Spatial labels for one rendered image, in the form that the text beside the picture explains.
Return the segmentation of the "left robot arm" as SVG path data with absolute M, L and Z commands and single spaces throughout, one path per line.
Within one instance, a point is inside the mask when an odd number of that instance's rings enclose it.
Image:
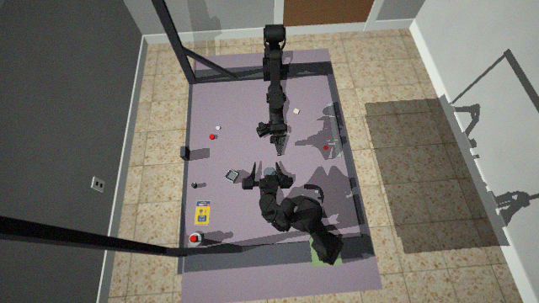
M 280 48 L 279 43 L 283 41 L 284 43 Z M 267 45 L 266 42 L 269 44 Z M 267 103 L 269 103 L 269 117 L 277 115 L 283 117 L 283 107 L 286 96 L 280 85 L 280 61 L 282 60 L 283 48 L 285 45 L 286 28 L 284 28 L 284 25 L 266 24 L 264 28 L 264 59 L 266 59 L 267 70 L 270 69 L 270 85 L 268 87 L 268 93 L 266 94 Z M 259 137 L 270 134 L 270 127 L 270 121 L 268 124 L 260 122 L 259 127 L 256 129 Z

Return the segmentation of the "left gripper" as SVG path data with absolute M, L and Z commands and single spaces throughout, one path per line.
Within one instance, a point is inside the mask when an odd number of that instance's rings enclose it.
M 286 135 L 284 135 L 284 133 L 287 132 L 287 125 L 284 123 L 284 118 L 279 115 L 270 117 L 269 121 L 271 122 L 271 125 L 281 124 L 270 127 L 270 134 L 273 134 L 270 137 L 270 143 L 274 143 L 277 153 L 281 154 L 286 139 Z M 273 133 L 271 133 L 272 131 Z

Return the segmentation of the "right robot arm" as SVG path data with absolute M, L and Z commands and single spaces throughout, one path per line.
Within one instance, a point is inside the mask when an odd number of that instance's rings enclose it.
M 317 252 L 318 258 L 323 263 L 334 265 L 344 243 L 326 230 L 321 221 L 323 208 L 320 203 L 313 198 L 299 195 L 294 198 L 286 197 L 277 207 L 273 195 L 277 195 L 278 186 L 277 175 L 265 175 L 259 180 L 259 189 L 262 189 L 264 194 L 259 200 L 262 216 L 278 231 L 289 231 L 293 227 L 299 231 L 312 233 L 310 234 L 313 238 L 311 245 Z M 267 193 L 273 193 L 273 195 Z M 296 212 L 293 212 L 296 206 L 298 208 Z

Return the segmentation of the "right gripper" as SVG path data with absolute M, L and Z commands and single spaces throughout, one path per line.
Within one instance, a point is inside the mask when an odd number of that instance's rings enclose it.
M 293 178 L 288 177 L 287 175 L 285 175 L 280 170 L 280 167 L 279 167 L 277 162 L 275 163 L 275 167 L 276 167 L 276 173 L 277 173 L 277 176 L 278 176 L 278 179 L 279 179 L 280 188 L 281 189 L 289 189 L 291 187 L 291 185 L 293 184 Z M 255 179 L 255 168 L 256 168 L 256 162 L 253 165 L 253 171 L 251 172 L 251 175 L 247 176 L 246 178 L 243 178 L 242 189 L 253 189 L 253 187 L 258 187 L 259 186 L 259 181 L 254 181 L 254 179 Z M 273 193 L 267 193 L 267 194 L 273 195 Z M 263 195 L 264 194 L 263 194 L 263 191 L 261 189 L 260 190 L 260 198 Z M 276 195 L 273 195 L 273 196 L 276 199 Z

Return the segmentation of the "light grey flat bar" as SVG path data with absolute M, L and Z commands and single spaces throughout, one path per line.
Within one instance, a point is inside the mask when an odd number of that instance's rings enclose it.
M 338 138 L 335 119 L 334 119 L 333 105 L 332 103 L 327 103 L 327 105 L 328 105 L 328 114 L 329 114 L 331 130 L 332 130 L 332 135 L 333 135 L 333 140 L 334 140 L 335 155 L 336 157 L 341 157 L 341 152 L 339 148 L 339 138 Z

